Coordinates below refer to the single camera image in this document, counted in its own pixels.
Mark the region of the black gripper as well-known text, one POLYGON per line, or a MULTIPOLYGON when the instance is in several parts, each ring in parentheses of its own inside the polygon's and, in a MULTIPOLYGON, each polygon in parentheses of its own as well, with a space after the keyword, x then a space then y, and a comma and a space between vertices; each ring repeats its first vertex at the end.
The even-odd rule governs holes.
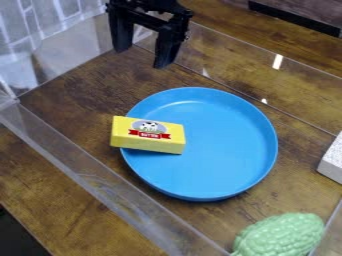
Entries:
POLYGON ((187 26, 163 25, 162 15, 187 20, 194 12, 178 0, 110 0, 106 4, 114 49, 124 52, 132 46, 134 25, 156 29, 154 67, 162 69, 176 59, 183 41, 187 39, 187 26))

